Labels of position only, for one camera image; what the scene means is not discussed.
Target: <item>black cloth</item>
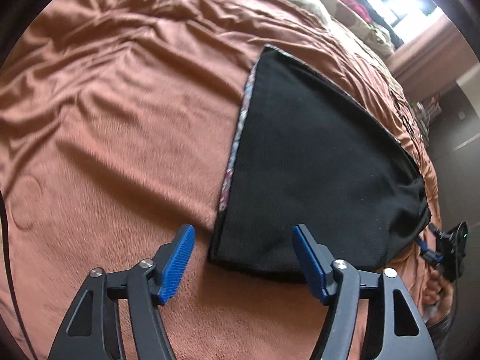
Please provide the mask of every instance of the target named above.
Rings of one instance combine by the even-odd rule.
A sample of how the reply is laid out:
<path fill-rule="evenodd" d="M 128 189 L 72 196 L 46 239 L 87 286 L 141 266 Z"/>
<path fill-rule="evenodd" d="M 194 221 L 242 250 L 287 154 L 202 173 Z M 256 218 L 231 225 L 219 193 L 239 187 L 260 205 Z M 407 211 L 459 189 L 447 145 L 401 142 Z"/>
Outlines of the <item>black cloth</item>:
<path fill-rule="evenodd" d="M 306 224 L 333 256 L 373 270 L 428 224 L 412 157 L 322 74 L 268 46 L 245 96 L 239 125 L 250 106 L 232 146 L 231 186 L 226 208 L 220 198 L 210 261 L 303 281 L 291 238 L 294 225 Z"/>

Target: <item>floor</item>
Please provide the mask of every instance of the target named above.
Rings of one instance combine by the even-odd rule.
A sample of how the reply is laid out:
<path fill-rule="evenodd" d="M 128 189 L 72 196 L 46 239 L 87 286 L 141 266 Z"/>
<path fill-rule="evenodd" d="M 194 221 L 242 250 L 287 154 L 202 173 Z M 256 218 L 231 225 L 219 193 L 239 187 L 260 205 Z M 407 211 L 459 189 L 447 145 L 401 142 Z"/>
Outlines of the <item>floor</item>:
<path fill-rule="evenodd" d="M 459 86 L 442 96 L 440 106 L 428 153 L 438 177 L 442 227 L 463 220 L 471 226 L 445 359 L 470 360 L 478 358 L 480 342 L 480 118 Z"/>

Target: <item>beige blanket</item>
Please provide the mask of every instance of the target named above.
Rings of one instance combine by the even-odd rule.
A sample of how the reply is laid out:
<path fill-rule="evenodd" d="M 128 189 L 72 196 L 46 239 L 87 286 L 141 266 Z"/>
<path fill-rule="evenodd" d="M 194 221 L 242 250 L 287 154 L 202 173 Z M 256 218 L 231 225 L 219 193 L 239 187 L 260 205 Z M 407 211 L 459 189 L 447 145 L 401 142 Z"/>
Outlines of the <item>beige blanket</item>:
<path fill-rule="evenodd" d="M 441 225 L 435 172 L 400 118 L 412 121 L 400 91 L 397 111 L 385 76 L 306 11 L 281 0 L 55 0 L 0 71 L 0 188 L 18 302 L 41 359 L 92 267 L 129 268 L 181 223 L 197 242 L 161 308 L 178 359 L 309 358 L 326 308 L 306 286 L 206 264 L 243 86 L 266 43 L 326 74 L 401 141 Z M 412 246 L 392 266 L 419 304 L 428 268 L 417 254 Z M 0 299 L 27 352 L 4 277 Z M 351 359 L 365 320 L 363 302 Z"/>

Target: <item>cable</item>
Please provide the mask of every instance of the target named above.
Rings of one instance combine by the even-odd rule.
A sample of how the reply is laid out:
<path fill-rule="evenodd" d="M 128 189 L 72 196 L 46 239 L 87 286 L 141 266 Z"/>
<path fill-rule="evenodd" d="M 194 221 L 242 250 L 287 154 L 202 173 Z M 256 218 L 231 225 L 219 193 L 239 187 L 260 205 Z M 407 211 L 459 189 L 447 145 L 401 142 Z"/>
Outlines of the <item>cable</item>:
<path fill-rule="evenodd" d="M 2 191 L 0 191 L 0 225 L 1 225 L 2 244 L 3 244 L 3 260 L 5 263 L 5 273 L 7 274 L 7 282 L 8 282 L 8 288 L 10 290 L 11 302 L 13 303 L 13 309 L 15 310 L 15 314 L 17 316 L 18 325 L 22 330 L 23 337 L 25 338 L 25 342 L 28 345 L 28 349 L 30 349 L 33 359 L 38 360 L 37 354 L 33 349 L 30 338 L 28 337 L 27 330 L 25 329 L 25 325 L 23 324 L 22 316 L 20 314 L 20 309 L 17 303 L 17 297 L 15 295 L 14 280 L 11 277 L 10 253 L 9 253 L 9 247 L 8 247 L 7 209 L 5 207 L 5 202 L 3 200 Z"/>

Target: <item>blue gripper pad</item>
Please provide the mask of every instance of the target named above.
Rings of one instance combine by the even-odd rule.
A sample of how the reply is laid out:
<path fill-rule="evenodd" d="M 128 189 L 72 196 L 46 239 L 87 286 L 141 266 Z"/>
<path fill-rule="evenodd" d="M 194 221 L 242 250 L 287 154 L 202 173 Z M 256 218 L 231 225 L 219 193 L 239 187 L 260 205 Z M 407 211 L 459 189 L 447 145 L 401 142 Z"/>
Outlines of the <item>blue gripper pad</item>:
<path fill-rule="evenodd" d="M 311 294 L 320 299 L 322 304 L 327 304 L 329 296 L 326 290 L 325 275 L 313 249 L 317 243 L 307 227 L 301 226 L 302 228 L 300 226 L 293 228 L 293 249 L 297 255 L 300 268 L 307 279 Z"/>
<path fill-rule="evenodd" d="M 191 252 L 195 244 L 195 229 L 188 225 L 181 228 L 172 240 L 170 258 L 162 270 L 162 284 L 158 292 L 158 300 L 165 305 L 170 298 L 174 297 L 187 267 Z"/>

